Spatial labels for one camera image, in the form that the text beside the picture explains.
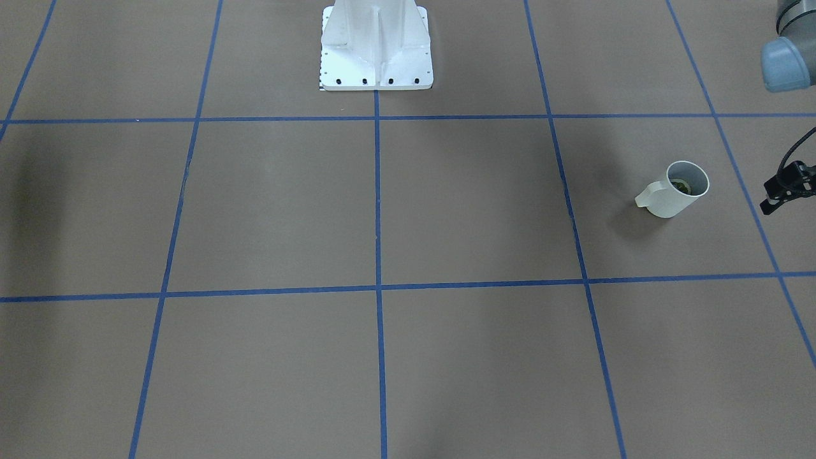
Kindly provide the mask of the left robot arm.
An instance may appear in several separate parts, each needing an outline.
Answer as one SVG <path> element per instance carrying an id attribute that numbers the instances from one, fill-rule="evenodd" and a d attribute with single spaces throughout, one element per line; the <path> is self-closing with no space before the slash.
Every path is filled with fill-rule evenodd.
<path id="1" fill-rule="evenodd" d="M 778 1 L 775 23 L 777 38 L 764 44 L 761 67 L 764 86 L 771 93 L 798 91 L 815 84 L 815 3 Z M 792 160 L 807 140 L 810 129 L 796 140 L 780 161 L 775 174 L 764 183 L 766 198 L 760 209 L 771 215 L 788 201 L 814 196 L 814 166 Z"/>

